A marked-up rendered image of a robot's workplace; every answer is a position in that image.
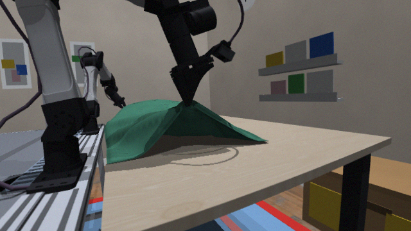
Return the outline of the green cloth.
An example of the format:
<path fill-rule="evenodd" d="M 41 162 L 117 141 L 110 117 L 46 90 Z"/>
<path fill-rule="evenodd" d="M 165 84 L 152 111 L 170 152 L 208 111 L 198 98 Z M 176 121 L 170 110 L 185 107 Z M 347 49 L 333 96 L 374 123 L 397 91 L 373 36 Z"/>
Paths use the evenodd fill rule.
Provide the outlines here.
<path fill-rule="evenodd" d="M 107 164 L 144 155 L 162 135 L 206 136 L 264 142 L 210 109 L 192 101 L 153 99 L 123 107 L 104 127 Z"/>

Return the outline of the grey slotted aluminium extrusion bar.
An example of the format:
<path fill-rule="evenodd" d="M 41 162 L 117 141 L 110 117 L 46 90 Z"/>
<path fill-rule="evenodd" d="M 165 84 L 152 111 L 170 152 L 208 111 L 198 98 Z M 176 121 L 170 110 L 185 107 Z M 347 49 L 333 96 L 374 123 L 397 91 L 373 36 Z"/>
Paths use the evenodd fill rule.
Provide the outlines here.
<path fill-rule="evenodd" d="M 105 123 L 98 124 L 98 128 L 103 130 L 103 127 Z M 87 153 L 88 157 L 76 187 L 45 194 L 21 231 L 83 231 L 103 140 L 102 130 L 96 135 L 87 135 L 79 146 L 80 153 Z"/>

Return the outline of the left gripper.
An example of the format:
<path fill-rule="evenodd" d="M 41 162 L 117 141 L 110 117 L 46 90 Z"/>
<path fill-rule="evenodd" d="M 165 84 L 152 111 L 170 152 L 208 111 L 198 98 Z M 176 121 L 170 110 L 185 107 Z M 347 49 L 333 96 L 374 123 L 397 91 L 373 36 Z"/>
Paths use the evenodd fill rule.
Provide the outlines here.
<path fill-rule="evenodd" d="M 111 100 L 113 100 L 114 103 L 116 103 L 116 104 L 113 104 L 114 106 L 118 106 L 119 108 L 123 108 L 126 106 L 125 102 L 123 101 L 125 98 L 124 97 L 121 98 L 117 92 L 115 92 L 114 95 L 111 95 L 110 98 Z M 120 105 L 120 102 L 123 106 Z"/>

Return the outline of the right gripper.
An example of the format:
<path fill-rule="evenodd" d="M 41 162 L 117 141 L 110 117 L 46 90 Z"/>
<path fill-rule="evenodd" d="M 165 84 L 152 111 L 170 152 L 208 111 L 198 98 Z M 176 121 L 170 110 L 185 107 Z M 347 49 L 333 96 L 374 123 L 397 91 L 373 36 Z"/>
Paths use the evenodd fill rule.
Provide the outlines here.
<path fill-rule="evenodd" d="M 181 36 L 169 45 L 177 63 L 171 69 L 174 71 L 170 71 L 170 75 L 185 106 L 189 107 L 201 79 L 208 70 L 214 67 L 214 60 L 211 55 L 198 55 L 191 35 Z M 189 65 L 192 65 L 191 69 Z"/>

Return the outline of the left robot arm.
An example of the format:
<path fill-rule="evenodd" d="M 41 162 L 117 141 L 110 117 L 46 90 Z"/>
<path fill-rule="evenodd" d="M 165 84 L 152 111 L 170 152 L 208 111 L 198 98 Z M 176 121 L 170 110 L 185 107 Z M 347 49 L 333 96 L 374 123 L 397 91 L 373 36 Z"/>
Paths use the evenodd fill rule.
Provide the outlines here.
<path fill-rule="evenodd" d="M 110 95 L 114 95 L 114 93 L 118 91 L 118 87 L 116 86 L 115 78 L 113 77 L 112 73 L 106 68 L 103 62 L 103 51 L 97 51 L 95 55 L 93 55 L 91 52 L 85 53 L 81 57 L 81 59 L 88 72 L 87 77 L 87 73 L 85 72 L 85 69 L 83 68 L 83 65 L 80 61 L 80 65 L 84 71 L 83 97 L 87 93 L 85 99 L 91 116 L 89 123 L 83 128 L 81 135 L 96 135 L 100 131 L 100 128 L 98 128 L 97 124 L 97 117 L 100 116 L 100 104 L 98 103 L 96 95 L 98 73 L 100 75 L 100 83 L 102 87 L 106 87 L 105 92 L 109 97 Z"/>

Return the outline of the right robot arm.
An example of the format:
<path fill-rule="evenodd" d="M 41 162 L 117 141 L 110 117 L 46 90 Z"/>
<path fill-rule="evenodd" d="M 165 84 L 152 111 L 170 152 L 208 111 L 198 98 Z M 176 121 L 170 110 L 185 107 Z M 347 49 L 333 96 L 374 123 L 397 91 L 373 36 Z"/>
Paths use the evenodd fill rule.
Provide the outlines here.
<path fill-rule="evenodd" d="M 88 156 L 80 153 L 78 138 L 73 135 L 87 126 L 91 116 L 67 53 L 58 14 L 59 0 L 12 1 L 24 23 L 39 72 L 45 101 L 41 107 L 48 125 L 41 137 L 43 171 L 26 188 L 26 193 L 48 194 L 74 189 Z M 208 0 L 127 1 L 158 16 L 169 44 L 184 35 L 195 36 L 213 30 L 217 25 Z"/>

